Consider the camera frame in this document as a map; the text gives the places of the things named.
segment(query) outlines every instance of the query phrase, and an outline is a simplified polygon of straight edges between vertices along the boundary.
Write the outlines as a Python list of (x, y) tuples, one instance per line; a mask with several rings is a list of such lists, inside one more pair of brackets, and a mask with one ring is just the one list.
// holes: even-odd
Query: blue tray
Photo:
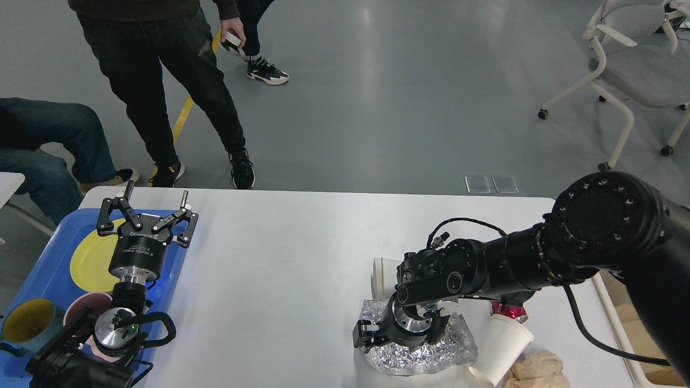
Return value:
[[(174, 211), (136, 210), (136, 212), (165, 217)], [(26, 300), (39, 297), (48, 298), (62, 309), (67, 309), (75, 299), (86, 293), (72, 281), (70, 262), (79, 243), (96, 229), (98, 213), (99, 209), (95, 208), (79, 209), (60, 222), (55, 234), (50, 238), (46, 249), (36, 261), (36, 265), (21, 286), (8, 311)], [(113, 212), (112, 217), (113, 220), (122, 218), (118, 212)], [(187, 222), (183, 221), (172, 229), (172, 235), (185, 229), (187, 229)], [(186, 249), (180, 248), (177, 244), (171, 244), (168, 247), (161, 277), (147, 294), (147, 298), (153, 302), (151, 312), (165, 311), (170, 305), (170, 299), (173, 297), (186, 252)], [(161, 333), (165, 333), (162, 331), (162, 327), (160, 322), (156, 322), (144, 325), (143, 330), (149, 333), (150, 339), (158, 339)], [(141, 359), (150, 361), (153, 350), (154, 348), (144, 349)], [(31, 356), (33, 354), (18, 358), (0, 351), (0, 387), (28, 387), (32, 376), (27, 374), (24, 368)], [(137, 374), (144, 369), (145, 367), (140, 365)]]

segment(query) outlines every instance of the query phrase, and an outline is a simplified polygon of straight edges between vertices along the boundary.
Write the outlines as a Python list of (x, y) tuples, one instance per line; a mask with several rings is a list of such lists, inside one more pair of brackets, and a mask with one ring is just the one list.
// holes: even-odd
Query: table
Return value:
[[(97, 187), (81, 207), (100, 207), (122, 188)], [(134, 189), (134, 208), (179, 207), (180, 188)], [(303, 193), (189, 189), (199, 223), (168, 313), (177, 337), (159, 348), (145, 387), (463, 387), (465, 368), (410, 378), (385, 376), (352, 347), (362, 300), (371, 298), (374, 257), (402, 260), (451, 217), (506, 231), (529, 228), (553, 200), (522, 197)], [(455, 222), (451, 238), (481, 241), (495, 231)], [(585, 324), (615, 346), (592, 282), (573, 287)], [(585, 340), (561, 288), (525, 307), (535, 341), (564, 361), (573, 387), (633, 387), (621, 358)], [(488, 302), (465, 301), (479, 341)]]
[(24, 174), (0, 172), (0, 208), (5, 206), (22, 183)]
[(17, 217), (26, 221), (28, 224), (40, 230), (41, 232), (51, 236), (55, 231), (52, 227), (44, 224), (41, 220), (34, 217), (31, 215), (31, 213), (25, 211), (19, 206), (7, 203), (7, 201), (10, 200), (10, 197), (14, 195), (14, 192), (17, 191), (17, 189), (24, 182), (24, 179), (24, 174), (21, 173), (0, 172), (0, 208), (7, 205), (7, 208), (14, 212)]

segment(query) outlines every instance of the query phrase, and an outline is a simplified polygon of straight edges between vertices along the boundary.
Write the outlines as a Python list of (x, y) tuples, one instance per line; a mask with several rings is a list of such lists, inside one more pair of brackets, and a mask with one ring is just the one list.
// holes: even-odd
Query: hand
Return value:
[(228, 31), (234, 32), (235, 35), (239, 37), (239, 47), (243, 48), (247, 38), (244, 36), (244, 26), (242, 25), (242, 21), (239, 20), (239, 17), (220, 21), (220, 41), (225, 41), (225, 38), (228, 36)]

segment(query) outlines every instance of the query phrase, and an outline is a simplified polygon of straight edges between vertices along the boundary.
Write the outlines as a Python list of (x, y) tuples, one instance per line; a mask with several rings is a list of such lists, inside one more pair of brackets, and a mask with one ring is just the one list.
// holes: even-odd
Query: gray floor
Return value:
[[(216, 31), (217, 11), (202, 3)], [(598, 5), (276, 1), (260, 30), (264, 54), (290, 73), (286, 85), (253, 81), (237, 57), (218, 57), (245, 128), (256, 189), (467, 195), (465, 175), (514, 175), (518, 195), (555, 197), (608, 159), (623, 125), (589, 89), (553, 107), (545, 122), (536, 116), (543, 102), (587, 74), (580, 36)], [(1, 95), (91, 106), (116, 165), (138, 168), (145, 182), (152, 162), (65, 2), (4, 0), (0, 15)], [(689, 55), (687, 41), (680, 50)], [(168, 74), (165, 82), (174, 122), (187, 94)], [(617, 169), (690, 204), (690, 134), (672, 157), (658, 154), (681, 111), (631, 108), (635, 130)], [(71, 159), (58, 146), (47, 149)], [(231, 188), (226, 156), (200, 109), (191, 112), (177, 150), (188, 169), (178, 186)], [(26, 197), (12, 201), (39, 213)], [(448, 216), (458, 214), (449, 209)], [(0, 211), (0, 237), (7, 241), (0, 246), (2, 313), (47, 238), (7, 210)]]

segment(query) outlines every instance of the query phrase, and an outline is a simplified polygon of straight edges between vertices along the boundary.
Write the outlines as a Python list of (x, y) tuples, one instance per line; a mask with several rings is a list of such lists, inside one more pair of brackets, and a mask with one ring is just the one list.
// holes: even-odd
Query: chair leg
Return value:
[(20, 208), (17, 205), (14, 204), (6, 204), (5, 208), (10, 209), (11, 211), (14, 212), (16, 216), (21, 218), (22, 220), (26, 221), (29, 225), (35, 227), (36, 229), (40, 230), (41, 232), (52, 236), (52, 234), (55, 232), (53, 228), (50, 226), (44, 224), (41, 222), (38, 218), (34, 217), (33, 215), (29, 214), (29, 212), (25, 211), (24, 209)]
[(623, 152), (625, 142), (628, 141), (628, 136), (630, 135), (630, 132), (632, 132), (633, 130), (633, 122), (635, 121), (635, 117), (633, 116), (632, 111), (630, 111), (630, 108), (625, 106), (625, 104), (623, 104), (619, 99), (615, 98), (606, 89), (602, 88), (596, 83), (592, 83), (592, 88), (599, 92), (599, 95), (604, 96), (604, 98), (606, 98), (607, 101), (610, 101), (613, 104), (613, 106), (618, 108), (618, 110), (623, 112), (623, 114), (625, 115), (625, 126), (623, 127), (623, 131), (620, 133), (618, 143), (616, 143), (615, 148), (613, 149), (613, 154), (611, 154), (611, 158), (605, 165), (608, 166), (608, 168), (606, 169), (609, 170), (615, 166), (615, 164), (618, 162), (618, 158), (620, 157), (620, 153)]
[(545, 102), (544, 105), (542, 105), (542, 109), (548, 110), (550, 106), (556, 105), (556, 103), (558, 103), (565, 97), (568, 97), (568, 95), (570, 95), (571, 93), (574, 93), (575, 91), (581, 89), (583, 86), (587, 86), (587, 84), (590, 84), (592, 81), (594, 81), (596, 77), (598, 77), (598, 75), (595, 73), (588, 74), (585, 78), (575, 82), (570, 88), (563, 90), (559, 95)]
[(673, 148), (673, 146), (676, 145), (676, 142), (678, 141), (678, 138), (680, 137), (680, 134), (683, 133), (683, 130), (685, 129), (685, 126), (690, 122), (690, 109), (685, 110), (685, 114), (683, 115), (683, 118), (680, 120), (680, 123), (676, 126), (676, 130), (671, 134), (671, 138), (669, 139), (668, 143), (666, 145), (668, 147)]

